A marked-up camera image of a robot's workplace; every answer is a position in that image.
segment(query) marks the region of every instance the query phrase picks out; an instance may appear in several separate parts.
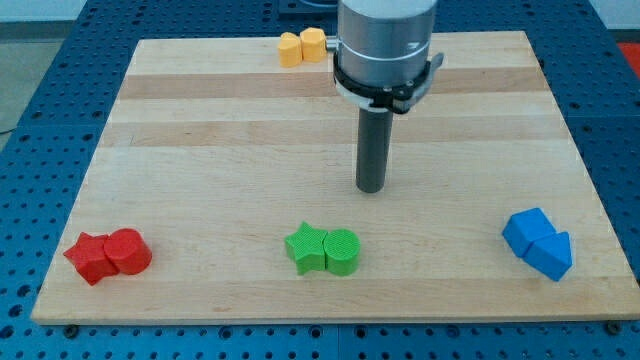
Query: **blue pegboard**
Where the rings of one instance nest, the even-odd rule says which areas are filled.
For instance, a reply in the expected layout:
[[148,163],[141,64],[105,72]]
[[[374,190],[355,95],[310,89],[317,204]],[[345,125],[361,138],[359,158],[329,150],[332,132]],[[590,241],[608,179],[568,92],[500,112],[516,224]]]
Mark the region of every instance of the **blue pegboard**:
[[[273,36],[278,2],[89,0],[0,155],[0,358],[640,358],[640,323],[61,327],[29,320],[137,41]],[[636,276],[640,84],[587,0],[441,0],[437,32],[525,30]]]

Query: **wooden board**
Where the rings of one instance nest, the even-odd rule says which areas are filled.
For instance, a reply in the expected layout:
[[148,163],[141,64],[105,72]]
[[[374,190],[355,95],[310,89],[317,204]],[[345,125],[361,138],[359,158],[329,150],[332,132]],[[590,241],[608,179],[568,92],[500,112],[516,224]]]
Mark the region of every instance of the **wooden board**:
[[[357,109],[330,61],[277,39],[144,40],[32,317],[42,324],[493,322],[640,316],[640,291],[522,32],[435,34],[446,62],[394,122],[387,185],[354,185]],[[541,206],[572,235],[554,283],[500,235]],[[362,240],[346,278],[297,276],[301,221]],[[89,287],[63,250],[131,226],[151,267]]]

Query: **yellow block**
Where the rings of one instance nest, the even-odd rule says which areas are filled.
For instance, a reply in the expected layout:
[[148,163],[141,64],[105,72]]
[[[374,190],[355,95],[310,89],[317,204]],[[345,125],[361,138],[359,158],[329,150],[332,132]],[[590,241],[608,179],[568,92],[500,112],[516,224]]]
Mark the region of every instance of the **yellow block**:
[[294,67],[302,62],[302,44],[296,34],[283,33],[278,44],[280,66]]
[[308,28],[300,33],[302,57],[305,61],[320,62],[327,56],[327,37],[318,28]]

